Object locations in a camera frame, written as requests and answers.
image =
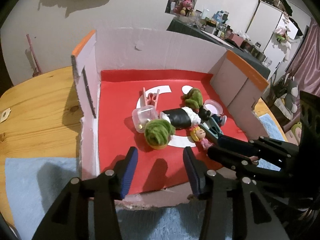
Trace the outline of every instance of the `pink clip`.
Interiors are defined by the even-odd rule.
[[[146,89],[143,88],[143,97],[145,106],[152,105],[157,109],[158,98],[159,98],[160,89],[158,89],[156,94],[149,93],[146,95]]]

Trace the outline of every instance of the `green pom-pom plant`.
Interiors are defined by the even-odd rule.
[[[192,110],[199,110],[203,106],[203,97],[198,88],[192,88],[186,95],[182,96],[187,107]]]
[[[175,134],[175,128],[166,120],[155,119],[145,126],[144,137],[147,143],[155,150],[164,149]]]

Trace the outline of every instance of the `pink curtain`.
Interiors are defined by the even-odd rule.
[[[303,90],[320,97],[320,27],[314,19],[311,19],[307,38],[286,74],[289,72],[295,76],[299,91]],[[296,105],[298,106],[298,110],[293,114],[293,119],[284,126],[284,132],[290,130],[299,121],[299,96]]]

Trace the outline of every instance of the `blue towel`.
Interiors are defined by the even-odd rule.
[[[30,240],[44,214],[72,177],[76,158],[7,158],[5,188],[22,240]]]
[[[276,126],[275,122],[272,120],[269,114],[264,114],[259,117],[263,127],[266,129],[268,135],[272,139],[276,139],[279,141],[284,141],[281,132],[279,131],[278,127]],[[273,165],[266,160],[260,159],[259,160],[259,168],[265,168],[268,170],[279,171],[280,168],[278,166]]]
[[[260,119],[271,138],[283,140],[268,114]],[[265,160],[259,163],[262,168],[279,169]],[[32,239],[44,214],[67,182],[75,176],[78,176],[75,158],[6,159],[6,191],[22,240]],[[156,210],[117,210],[117,215],[123,240],[198,240],[204,209],[205,202],[194,201]],[[90,239],[94,239],[92,203],[89,217]],[[231,233],[232,217],[228,219],[227,227]]]

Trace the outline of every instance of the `doorway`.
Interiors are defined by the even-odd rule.
[[[4,63],[0,41],[0,97],[11,87],[13,87],[13,84]]]

